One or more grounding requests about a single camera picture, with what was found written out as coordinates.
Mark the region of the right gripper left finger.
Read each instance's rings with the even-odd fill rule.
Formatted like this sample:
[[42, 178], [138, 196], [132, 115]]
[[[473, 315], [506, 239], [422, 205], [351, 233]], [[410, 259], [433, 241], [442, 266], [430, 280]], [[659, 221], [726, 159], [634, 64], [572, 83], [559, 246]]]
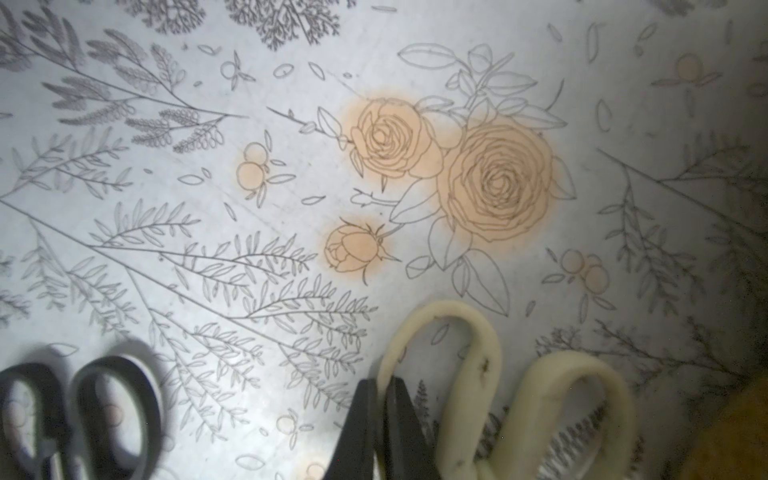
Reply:
[[371, 480], [377, 429], [377, 388], [374, 379], [361, 380], [324, 480]]

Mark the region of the cream kitchen scissors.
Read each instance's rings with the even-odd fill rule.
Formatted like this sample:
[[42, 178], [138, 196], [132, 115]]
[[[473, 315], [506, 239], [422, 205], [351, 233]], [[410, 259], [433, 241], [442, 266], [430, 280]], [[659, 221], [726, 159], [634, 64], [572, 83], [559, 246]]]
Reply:
[[594, 376], [602, 384], [606, 410], [600, 425], [601, 445], [587, 479], [621, 479], [629, 470], [637, 415], [629, 387], [604, 361], [566, 350], [535, 360], [519, 383], [490, 456], [475, 453], [496, 395], [502, 371], [499, 337], [483, 314], [454, 300], [431, 302], [415, 309], [399, 326], [380, 362], [376, 377], [377, 407], [385, 410], [386, 392], [394, 381], [397, 361], [411, 338], [441, 317], [469, 325], [472, 341], [454, 380], [443, 416], [434, 462], [445, 479], [533, 479], [543, 463], [570, 389]]

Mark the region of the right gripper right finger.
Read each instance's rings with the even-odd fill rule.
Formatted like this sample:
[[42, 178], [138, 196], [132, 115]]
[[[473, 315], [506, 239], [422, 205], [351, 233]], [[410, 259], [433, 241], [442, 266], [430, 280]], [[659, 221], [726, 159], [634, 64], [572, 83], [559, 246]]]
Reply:
[[389, 480], [439, 480], [405, 382], [393, 377], [386, 389], [383, 417], [385, 477]]

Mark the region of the small black scissors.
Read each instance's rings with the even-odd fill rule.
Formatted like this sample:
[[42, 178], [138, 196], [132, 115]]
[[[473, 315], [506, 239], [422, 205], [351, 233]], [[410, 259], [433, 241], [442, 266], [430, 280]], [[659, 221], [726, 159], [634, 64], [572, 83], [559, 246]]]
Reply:
[[[138, 414], [140, 443], [136, 466], [118, 462], [110, 448], [106, 419], [100, 413], [97, 380], [110, 376], [127, 391]], [[13, 454], [12, 444], [1, 437], [3, 479], [70, 479], [70, 459], [81, 458], [91, 479], [149, 479], [157, 466], [162, 446], [160, 401], [144, 371], [122, 356], [98, 358], [83, 366], [64, 387], [54, 371], [43, 363], [30, 362], [1, 372], [1, 399], [15, 383], [25, 384], [35, 406], [32, 431], [35, 452], [25, 467]]]

